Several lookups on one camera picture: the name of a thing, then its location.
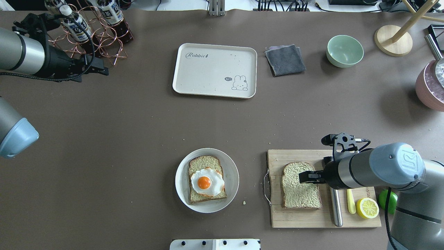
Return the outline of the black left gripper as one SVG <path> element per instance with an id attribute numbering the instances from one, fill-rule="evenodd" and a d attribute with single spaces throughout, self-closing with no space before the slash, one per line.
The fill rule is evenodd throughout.
<path id="1" fill-rule="evenodd" d="M 55 82 L 81 82 L 82 75 L 89 73 L 108 76 L 109 69 L 94 53 L 75 59 L 49 44 L 48 31 L 61 26 L 60 17 L 29 13 L 21 22 L 13 22 L 13 32 L 21 42 L 13 76 Z"/>

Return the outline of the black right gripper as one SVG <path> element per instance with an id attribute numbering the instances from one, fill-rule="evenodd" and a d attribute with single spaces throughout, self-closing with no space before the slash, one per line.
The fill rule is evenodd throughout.
<path id="1" fill-rule="evenodd" d="M 328 134 L 321 139 L 321 143 L 326 146 L 333 147 L 332 156 L 324 157 L 325 164 L 332 161 L 338 162 L 343 158 L 356 155 L 370 145 L 371 141 L 366 138 L 356 138 L 354 135 L 347 133 Z M 323 171 L 305 171 L 299 174 L 299 182 L 301 184 L 324 184 Z"/>

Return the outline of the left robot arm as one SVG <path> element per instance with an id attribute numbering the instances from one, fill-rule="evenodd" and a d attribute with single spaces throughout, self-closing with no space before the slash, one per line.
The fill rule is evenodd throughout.
<path id="1" fill-rule="evenodd" d="M 95 51 L 75 59 L 49 44 L 48 31 L 60 27 L 62 18 L 65 15 L 30 13 L 21 22 L 14 22 L 11 31 L 2 28 L 1 75 L 55 82 L 81 82 L 82 75 L 89 73 L 108 76 L 108 68 L 95 56 Z M 38 138 L 34 126 L 1 98 L 1 157 L 14 158 Z"/>

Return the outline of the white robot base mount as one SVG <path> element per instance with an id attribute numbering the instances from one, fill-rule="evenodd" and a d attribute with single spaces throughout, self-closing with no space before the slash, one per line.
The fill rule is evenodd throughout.
<path id="1" fill-rule="evenodd" d="M 261 250 L 260 239 L 176 239 L 170 250 Z"/>

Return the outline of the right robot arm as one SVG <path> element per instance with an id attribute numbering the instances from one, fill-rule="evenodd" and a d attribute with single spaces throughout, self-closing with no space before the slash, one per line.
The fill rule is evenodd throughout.
<path id="1" fill-rule="evenodd" d="M 424 160 L 406 143 L 384 144 L 361 150 L 354 135 L 329 134 L 324 145 L 333 155 L 323 170 L 299 174 L 301 183 L 328 184 L 336 190 L 387 186 L 400 192 L 393 221 L 387 227 L 389 250 L 442 250 L 444 168 Z"/>

